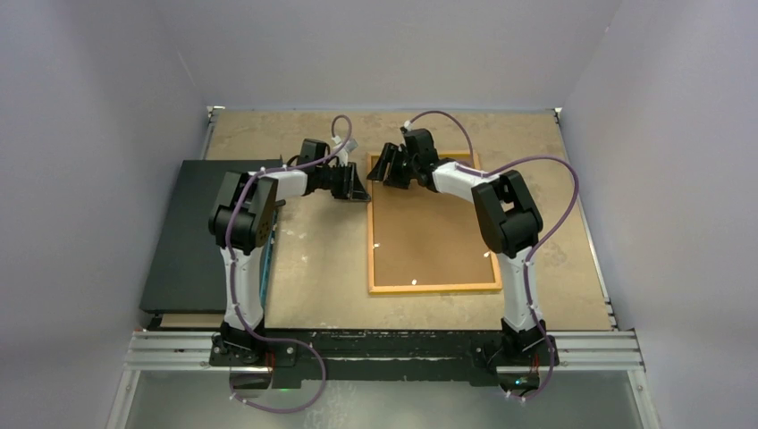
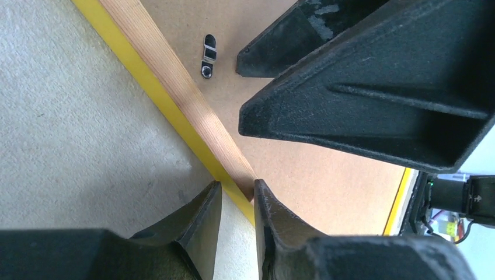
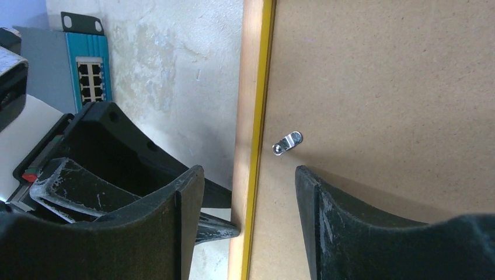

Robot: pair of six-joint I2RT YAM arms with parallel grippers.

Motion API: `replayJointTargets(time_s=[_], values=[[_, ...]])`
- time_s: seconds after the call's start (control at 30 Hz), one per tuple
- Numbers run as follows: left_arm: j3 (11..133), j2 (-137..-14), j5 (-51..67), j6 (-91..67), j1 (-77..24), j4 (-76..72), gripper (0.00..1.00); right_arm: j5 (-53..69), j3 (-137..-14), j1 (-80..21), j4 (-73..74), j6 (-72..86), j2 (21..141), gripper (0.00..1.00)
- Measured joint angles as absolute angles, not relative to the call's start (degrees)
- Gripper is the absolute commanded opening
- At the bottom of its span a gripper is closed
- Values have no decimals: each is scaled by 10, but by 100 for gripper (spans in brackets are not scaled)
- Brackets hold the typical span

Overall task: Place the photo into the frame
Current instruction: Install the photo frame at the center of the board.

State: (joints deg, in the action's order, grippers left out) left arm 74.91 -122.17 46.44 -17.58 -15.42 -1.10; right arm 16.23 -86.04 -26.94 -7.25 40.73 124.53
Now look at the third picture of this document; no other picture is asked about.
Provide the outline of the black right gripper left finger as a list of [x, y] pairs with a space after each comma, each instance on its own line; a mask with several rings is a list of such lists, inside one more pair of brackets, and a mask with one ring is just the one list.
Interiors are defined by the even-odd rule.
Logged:
[[187, 279], [204, 192], [196, 165], [93, 222], [1, 213], [2, 279]]

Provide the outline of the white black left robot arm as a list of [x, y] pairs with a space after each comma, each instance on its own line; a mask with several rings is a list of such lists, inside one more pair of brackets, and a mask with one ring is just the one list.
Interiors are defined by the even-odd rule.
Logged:
[[[1, 29], [1, 152], [8, 151], [14, 143], [19, 144], [21, 139], [40, 139], [43, 132], [61, 133], [60, 125], [54, 124], [49, 128], [45, 123], [36, 125], [29, 121], [29, 114], [36, 116], [45, 112], [54, 117], [59, 112], [26, 93], [29, 63], [20, 56], [21, 43], [22, 38], [15, 29]], [[19, 177], [15, 170], [22, 167], [24, 160], [33, 163], [27, 148], [27, 145], [18, 145], [10, 150], [9, 155], [1, 156], [3, 201], [14, 197], [20, 186], [29, 182]], [[239, 229], [232, 222], [207, 213], [200, 214], [196, 244], [237, 236]]]

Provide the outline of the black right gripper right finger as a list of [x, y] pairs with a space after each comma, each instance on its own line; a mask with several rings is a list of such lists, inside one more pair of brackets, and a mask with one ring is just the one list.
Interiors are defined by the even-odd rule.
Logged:
[[494, 215], [427, 224], [380, 210], [306, 166], [295, 190], [312, 279], [493, 279]]

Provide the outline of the wooden picture frame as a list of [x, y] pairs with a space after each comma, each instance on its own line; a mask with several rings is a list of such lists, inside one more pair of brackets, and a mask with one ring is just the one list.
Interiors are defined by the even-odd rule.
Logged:
[[275, 9], [275, 1], [243, 3], [231, 208], [240, 235], [229, 244], [228, 279], [249, 279]]

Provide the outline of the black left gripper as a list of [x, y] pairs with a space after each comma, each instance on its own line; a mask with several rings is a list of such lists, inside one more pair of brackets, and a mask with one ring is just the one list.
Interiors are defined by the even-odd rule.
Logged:
[[148, 138], [116, 103], [64, 114], [21, 158], [6, 213], [59, 216], [118, 243], [201, 244], [231, 239], [232, 222], [201, 211], [203, 168]]

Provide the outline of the brown frame backing board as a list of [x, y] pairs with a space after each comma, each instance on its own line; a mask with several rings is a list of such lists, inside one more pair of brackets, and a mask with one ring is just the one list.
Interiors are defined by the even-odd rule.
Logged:
[[494, 2], [278, 1], [250, 279], [310, 277], [299, 165], [416, 221], [494, 212]]

